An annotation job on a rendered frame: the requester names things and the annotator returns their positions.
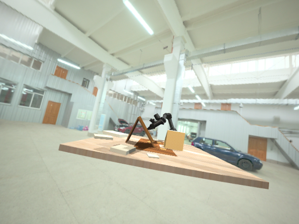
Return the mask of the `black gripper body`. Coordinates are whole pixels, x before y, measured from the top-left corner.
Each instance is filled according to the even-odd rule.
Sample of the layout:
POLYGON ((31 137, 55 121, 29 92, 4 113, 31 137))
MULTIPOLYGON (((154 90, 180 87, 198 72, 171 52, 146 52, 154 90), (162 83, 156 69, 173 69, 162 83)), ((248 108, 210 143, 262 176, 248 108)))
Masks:
POLYGON ((159 126, 159 123, 156 121, 154 124, 150 124, 152 126, 153 129, 155 129, 157 126, 159 126))

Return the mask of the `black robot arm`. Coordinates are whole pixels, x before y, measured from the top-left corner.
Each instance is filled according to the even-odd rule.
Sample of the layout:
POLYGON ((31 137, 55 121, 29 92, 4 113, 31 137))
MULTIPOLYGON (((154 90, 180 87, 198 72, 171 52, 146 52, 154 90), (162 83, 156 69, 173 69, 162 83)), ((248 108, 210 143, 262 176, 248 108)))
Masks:
MULTIPOLYGON (((170 113, 163 114, 163 117, 160 117, 157 113, 154 115, 154 117, 157 120, 157 122, 159 123, 159 125, 161 125, 161 124, 164 125, 164 123, 166 122, 166 119, 168 119, 168 122, 170 125, 170 130, 177 131, 176 128, 174 128, 173 122, 171 120, 172 116, 170 113)), ((156 122, 156 121, 154 121, 154 119, 150 119, 149 121, 152 122, 153 124, 156 122)))

